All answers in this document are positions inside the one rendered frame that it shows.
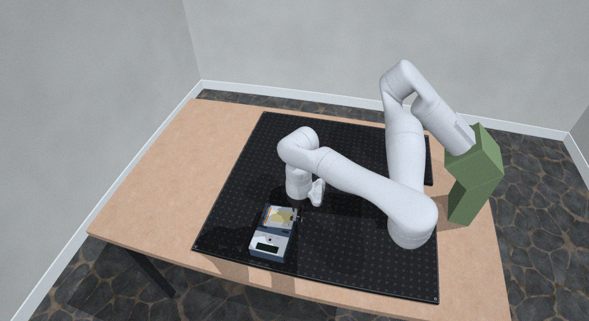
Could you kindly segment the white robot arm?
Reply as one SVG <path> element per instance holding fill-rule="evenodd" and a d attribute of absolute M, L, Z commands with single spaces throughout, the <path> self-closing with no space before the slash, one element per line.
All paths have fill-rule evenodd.
<path fill-rule="evenodd" d="M 303 126 L 277 144 L 277 153 L 286 163 L 285 191 L 292 199 L 309 198 L 315 207 L 322 204 L 326 182 L 365 198 L 388 216 L 387 229 L 393 241 L 402 248 L 416 249 L 431 237 L 438 220 L 437 206 L 424 192 L 426 143 L 422 125 L 453 156 L 476 144 L 475 132 L 408 60 L 384 73 L 379 87 L 390 179 L 329 147 L 319 148 L 316 132 Z M 414 92 L 418 96 L 411 114 L 402 102 Z M 312 173 L 320 177 L 315 182 Z"/>

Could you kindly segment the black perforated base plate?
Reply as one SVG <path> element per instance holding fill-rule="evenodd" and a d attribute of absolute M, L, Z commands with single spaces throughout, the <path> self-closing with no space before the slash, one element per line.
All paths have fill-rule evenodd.
<path fill-rule="evenodd" d="M 292 277 L 439 305 L 436 226 L 416 249 L 397 245 L 388 216 L 372 202 L 326 182 L 322 204 L 310 201 L 284 263 L 251 256 L 266 203 L 291 207 L 277 144 L 307 126 L 320 147 L 389 178 L 385 128 L 263 111 L 215 201 L 192 251 Z M 390 179 L 390 178 L 389 178 Z"/>

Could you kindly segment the blue-grey dock with white console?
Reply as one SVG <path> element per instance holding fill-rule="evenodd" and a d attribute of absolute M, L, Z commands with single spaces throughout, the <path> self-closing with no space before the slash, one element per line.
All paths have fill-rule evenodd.
<path fill-rule="evenodd" d="M 266 203 L 249 245 L 249 252 L 251 256 L 284 263 L 297 222 L 294 221 L 292 229 L 264 226 L 271 205 L 277 206 Z"/>

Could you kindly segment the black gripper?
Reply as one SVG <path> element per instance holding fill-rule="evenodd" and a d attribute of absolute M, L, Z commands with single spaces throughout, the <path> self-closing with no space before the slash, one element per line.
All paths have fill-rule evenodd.
<path fill-rule="evenodd" d="M 292 215 L 290 217 L 291 221 L 296 221 L 296 222 L 302 222 L 304 220 L 304 209 L 306 204 L 308 204 L 310 202 L 309 198 L 306 199 L 302 199 L 302 200 L 296 200 L 296 199 L 292 199 L 291 197 L 288 196 L 287 192 L 285 192 L 285 195 L 287 196 L 287 200 L 291 203 L 291 207 L 292 211 L 294 212 L 294 215 Z"/>

